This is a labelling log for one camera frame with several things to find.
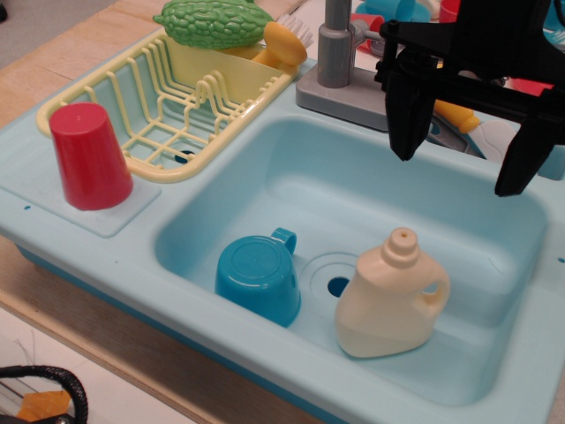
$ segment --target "green vegetable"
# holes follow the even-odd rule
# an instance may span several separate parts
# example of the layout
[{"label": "green vegetable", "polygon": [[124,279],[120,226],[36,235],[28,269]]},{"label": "green vegetable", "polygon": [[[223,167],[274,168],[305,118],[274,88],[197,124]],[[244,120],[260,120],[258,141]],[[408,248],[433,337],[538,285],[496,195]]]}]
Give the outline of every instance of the green vegetable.
[{"label": "green vegetable", "polygon": [[172,0],[153,20],[179,44],[229,49],[261,40],[273,18],[246,0]]}]

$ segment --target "sink drain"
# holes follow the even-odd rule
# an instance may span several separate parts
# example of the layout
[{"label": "sink drain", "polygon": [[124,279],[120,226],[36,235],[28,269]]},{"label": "sink drain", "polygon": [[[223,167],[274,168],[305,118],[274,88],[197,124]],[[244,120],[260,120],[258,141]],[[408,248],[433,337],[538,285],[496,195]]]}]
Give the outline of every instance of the sink drain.
[{"label": "sink drain", "polygon": [[312,259],[300,272],[300,290],[327,312],[333,313],[343,289],[355,273],[354,254],[323,254]]},{"label": "sink drain", "polygon": [[329,280],[328,283],[328,291],[337,298],[342,296],[345,287],[350,282],[349,278],[345,278],[344,276],[337,276]]},{"label": "sink drain", "polygon": [[[181,153],[184,153],[185,155],[194,155],[194,152],[192,152],[191,150],[181,150]],[[182,164],[188,163],[188,159],[185,159],[179,155],[175,155],[175,161]]]}]

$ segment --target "dish rack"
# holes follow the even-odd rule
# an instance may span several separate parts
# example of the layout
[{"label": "dish rack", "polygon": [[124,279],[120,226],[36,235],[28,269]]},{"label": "dish rack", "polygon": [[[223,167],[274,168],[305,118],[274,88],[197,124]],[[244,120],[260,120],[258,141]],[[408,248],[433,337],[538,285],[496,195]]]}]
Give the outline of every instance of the dish rack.
[{"label": "dish rack", "polygon": [[42,105],[49,117],[71,102],[95,102],[111,116],[131,172],[172,183],[201,171],[296,77],[249,60],[260,49],[225,52],[182,46],[164,29],[95,69]]}]

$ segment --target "plastic cup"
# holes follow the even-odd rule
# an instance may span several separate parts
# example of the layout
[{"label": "plastic cup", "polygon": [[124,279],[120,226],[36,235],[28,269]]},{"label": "plastic cup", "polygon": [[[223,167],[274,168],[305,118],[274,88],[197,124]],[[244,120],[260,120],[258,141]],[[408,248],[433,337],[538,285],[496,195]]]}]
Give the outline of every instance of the plastic cup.
[{"label": "plastic cup", "polygon": [[99,104],[71,103],[49,119],[65,199],[77,209],[112,208],[132,192],[132,175],[108,112]]},{"label": "plastic cup", "polygon": [[553,84],[546,84],[545,82],[530,81],[529,79],[512,78],[512,87],[526,93],[528,95],[540,96],[541,92],[546,88],[553,87]]},{"label": "plastic cup", "polygon": [[460,5],[461,0],[441,0],[440,22],[447,24],[457,21],[457,13],[459,13]]},{"label": "plastic cup", "polygon": [[[565,11],[565,4],[561,1],[561,8]],[[563,25],[557,18],[557,12],[555,11],[554,2],[549,4],[549,10],[547,11],[546,20],[544,21],[544,28],[551,29],[552,31],[558,31],[563,28]]]},{"label": "plastic cup", "polygon": [[[352,13],[351,22],[355,20],[363,20],[369,26],[369,31],[375,33],[380,31],[380,26],[385,22],[385,19],[381,15],[369,15],[367,13]],[[361,43],[359,47],[371,51],[371,42],[371,40],[367,40]]]},{"label": "plastic cup", "polygon": [[218,261],[215,292],[282,326],[300,309],[292,263],[294,232],[278,228],[271,237],[248,236],[227,246]]},{"label": "plastic cup", "polygon": [[416,0],[366,0],[365,8],[369,14],[381,15],[386,21],[396,19],[410,22],[416,9]]}]

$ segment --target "red object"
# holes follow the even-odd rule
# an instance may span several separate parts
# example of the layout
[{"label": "red object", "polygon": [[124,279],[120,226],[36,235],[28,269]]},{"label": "red object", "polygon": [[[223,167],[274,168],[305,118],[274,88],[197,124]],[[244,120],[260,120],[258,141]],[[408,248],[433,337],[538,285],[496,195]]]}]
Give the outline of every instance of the red object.
[{"label": "red object", "polygon": [[457,13],[459,13],[460,5],[461,0],[441,0],[440,22],[443,24],[455,22],[457,20]]},{"label": "red object", "polygon": [[[370,15],[366,13],[352,13],[351,22],[357,19],[361,19],[367,23],[369,26],[369,31],[374,31],[378,33],[380,31],[380,26],[384,24],[385,19],[381,15]],[[371,51],[371,40],[361,43],[359,48],[367,49]]]},{"label": "red object", "polygon": [[546,84],[545,82],[530,81],[529,79],[512,78],[512,86],[522,93],[539,96],[545,88],[551,88],[554,85]]},{"label": "red object", "polygon": [[89,102],[63,106],[51,116],[65,199],[81,210],[112,208],[130,195],[125,164],[108,112]]}]

